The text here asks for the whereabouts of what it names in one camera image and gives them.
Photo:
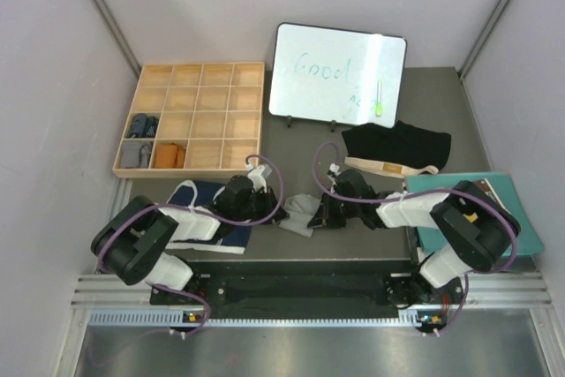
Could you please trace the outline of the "grey underwear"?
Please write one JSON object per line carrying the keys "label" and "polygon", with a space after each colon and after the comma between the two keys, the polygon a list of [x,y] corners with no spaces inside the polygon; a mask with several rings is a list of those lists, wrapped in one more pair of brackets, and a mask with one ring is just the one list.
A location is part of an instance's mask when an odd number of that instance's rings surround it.
{"label": "grey underwear", "polygon": [[320,199],[309,194],[301,193],[288,197],[284,202],[283,209],[289,217],[281,220],[279,227],[309,238],[313,234],[313,229],[308,228],[307,224],[314,218],[319,206]]}

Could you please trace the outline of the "navy blue white underwear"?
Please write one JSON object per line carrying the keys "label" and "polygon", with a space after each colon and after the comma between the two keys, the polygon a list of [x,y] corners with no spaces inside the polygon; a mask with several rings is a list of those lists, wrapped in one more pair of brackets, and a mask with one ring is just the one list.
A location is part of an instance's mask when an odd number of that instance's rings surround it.
{"label": "navy blue white underwear", "polygon": [[223,188],[223,184],[201,180],[185,180],[177,186],[169,197],[169,206],[160,208],[161,213],[177,222],[168,249],[231,254],[245,252],[251,236],[249,227],[229,226],[207,216],[219,215],[212,211],[211,205]]}

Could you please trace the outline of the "black underwear beige waistband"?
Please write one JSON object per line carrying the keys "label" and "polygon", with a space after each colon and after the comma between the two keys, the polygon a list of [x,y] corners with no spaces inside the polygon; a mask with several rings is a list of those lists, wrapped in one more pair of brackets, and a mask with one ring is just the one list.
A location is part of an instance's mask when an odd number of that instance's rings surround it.
{"label": "black underwear beige waistband", "polygon": [[438,174],[447,164],[452,137],[399,121],[392,128],[368,123],[342,132],[344,163],[384,177]]}

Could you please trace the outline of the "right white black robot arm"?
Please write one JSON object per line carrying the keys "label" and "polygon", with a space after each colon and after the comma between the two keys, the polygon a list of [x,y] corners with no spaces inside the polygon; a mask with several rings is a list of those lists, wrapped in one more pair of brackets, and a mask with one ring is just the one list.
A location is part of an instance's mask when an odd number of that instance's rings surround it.
{"label": "right white black robot arm", "polygon": [[387,282],[388,301],[396,307],[433,302],[456,278],[491,272],[506,251],[517,248],[518,220],[476,182],[421,193],[376,192],[356,170],[333,168],[328,176],[332,185],[310,228],[341,229],[358,218],[370,230],[428,228],[445,238],[446,245],[410,276]]}

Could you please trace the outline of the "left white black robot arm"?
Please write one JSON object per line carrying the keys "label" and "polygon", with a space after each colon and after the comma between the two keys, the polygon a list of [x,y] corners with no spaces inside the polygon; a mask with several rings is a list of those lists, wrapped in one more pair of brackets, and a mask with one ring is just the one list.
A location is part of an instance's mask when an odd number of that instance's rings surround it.
{"label": "left white black robot arm", "polygon": [[227,184],[186,180],[161,208],[145,196],[131,200],[94,238],[91,252],[101,261],[102,271],[117,275],[123,283],[169,287],[181,303],[191,303],[200,293],[200,282],[180,258],[167,254],[172,243],[198,247],[226,247],[242,253],[249,241],[249,225],[266,216],[267,224],[289,214],[277,205],[270,187],[255,189],[252,181],[235,176]]}

